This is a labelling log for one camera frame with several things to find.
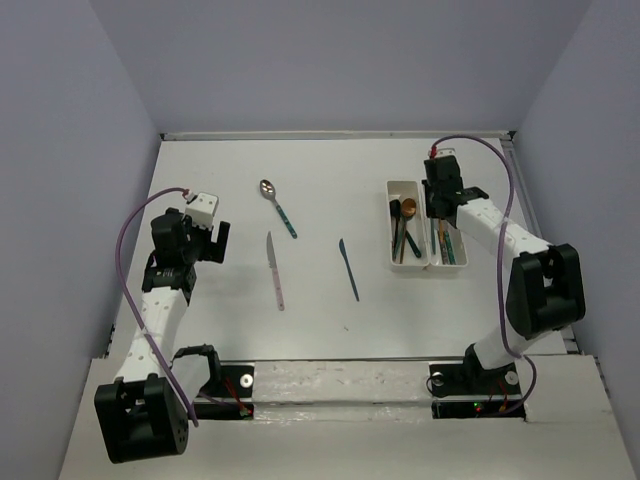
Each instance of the green utensil handle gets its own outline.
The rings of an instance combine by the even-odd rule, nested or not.
[[[291,222],[289,221],[287,216],[284,214],[284,210],[282,210],[282,207],[280,205],[276,205],[276,210],[278,210],[278,213],[280,214],[280,218],[282,218],[282,221],[287,226],[287,230],[289,230],[289,233],[291,234],[291,236],[293,238],[298,238],[298,234],[293,229],[293,225],[291,225]]]
[[[422,252],[418,248],[418,245],[416,245],[416,242],[413,241],[413,237],[409,232],[407,232],[407,241],[409,242],[409,246],[411,247],[411,250],[413,250],[413,254],[416,256],[416,258],[421,258]]]

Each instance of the butter knife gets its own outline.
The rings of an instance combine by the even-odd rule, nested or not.
[[[273,285],[276,287],[276,300],[278,301],[278,310],[284,310],[284,298],[282,297],[282,286],[280,285],[280,275],[278,274],[278,265],[276,263],[276,252],[273,249],[273,239],[271,232],[267,234],[267,259],[273,276]]]

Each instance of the silver spoon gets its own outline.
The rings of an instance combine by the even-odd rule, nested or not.
[[[282,218],[282,221],[287,226],[287,230],[289,230],[289,233],[291,234],[291,236],[293,238],[298,238],[298,234],[293,229],[293,225],[291,225],[291,222],[289,222],[289,219],[284,214],[284,210],[282,210],[282,207],[276,200],[276,187],[273,186],[273,183],[271,183],[269,180],[261,180],[260,193],[262,193],[262,196],[267,200],[270,200],[273,203],[273,205],[276,207],[276,210],[280,214],[280,218]]]

